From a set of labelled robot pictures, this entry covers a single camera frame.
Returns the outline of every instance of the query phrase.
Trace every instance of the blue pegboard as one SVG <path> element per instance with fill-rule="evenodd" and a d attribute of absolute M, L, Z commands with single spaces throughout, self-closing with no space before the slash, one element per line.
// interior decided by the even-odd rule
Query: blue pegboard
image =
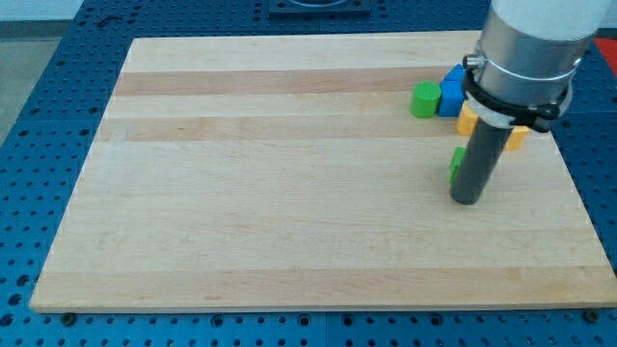
<path fill-rule="evenodd" d="M 264 1 L 86 0 L 0 148 L 0 346 L 617 345 L 617 310 L 60 315 L 27 307 L 70 192 L 137 37 L 480 29 L 488 1 L 373 0 L 371 16 L 268 18 Z M 617 266 L 617 90 L 595 46 L 553 129 Z"/>

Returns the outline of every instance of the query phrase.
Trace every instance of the wooden board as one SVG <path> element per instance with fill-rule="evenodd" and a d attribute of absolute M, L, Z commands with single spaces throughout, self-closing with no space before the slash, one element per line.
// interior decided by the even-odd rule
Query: wooden board
<path fill-rule="evenodd" d="M 604 307 L 617 280 L 550 135 L 481 201 L 409 115 L 478 32 L 134 40 L 31 307 Z"/>

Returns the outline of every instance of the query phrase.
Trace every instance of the blue block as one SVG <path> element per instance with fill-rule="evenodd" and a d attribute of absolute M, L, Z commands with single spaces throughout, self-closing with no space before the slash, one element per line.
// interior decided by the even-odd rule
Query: blue block
<path fill-rule="evenodd" d="M 442 81 L 442 101 L 437 115 L 439 117 L 458 117 L 465 97 L 461 81 Z"/>
<path fill-rule="evenodd" d="M 465 68 L 457 64 L 447 75 L 443 78 L 443 81 L 463 81 L 465 77 Z"/>

